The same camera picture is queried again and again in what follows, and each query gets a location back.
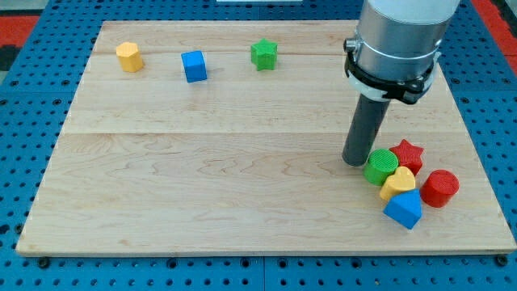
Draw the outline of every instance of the red cylinder block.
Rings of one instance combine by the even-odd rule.
[[[431,172],[420,188],[420,197],[428,205],[444,207],[460,189],[460,181],[453,173],[446,170]]]

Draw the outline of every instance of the green star block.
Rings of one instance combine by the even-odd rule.
[[[251,62],[257,70],[274,70],[276,64],[277,44],[266,39],[251,45]]]

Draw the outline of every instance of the red star block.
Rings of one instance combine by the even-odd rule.
[[[398,158],[398,166],[407,167],[413,175],[417,175],[422,168],[423,148],[411,145],[407,140],[403,139],[400,145],[394,146],[391,150]]]

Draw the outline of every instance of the wooden board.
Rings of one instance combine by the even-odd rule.
[[[106,22],[17,250],[25,256],[442,255],[515,241],[441,72],[421,102],[392,102],[376,148],[426,149],[460,192],[411,231],[341,159],[358,93],[343,77],[355,22]],[[279,44],[257,72],[250,45]],[[120,70],[137,42],[145,68]],[[201,49],[208,80],[180,53]]]

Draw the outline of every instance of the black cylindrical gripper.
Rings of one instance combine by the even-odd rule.
[[[343,160],[350,166],[366,163],[389,101],[378,102],[361,94],[343,148]]]

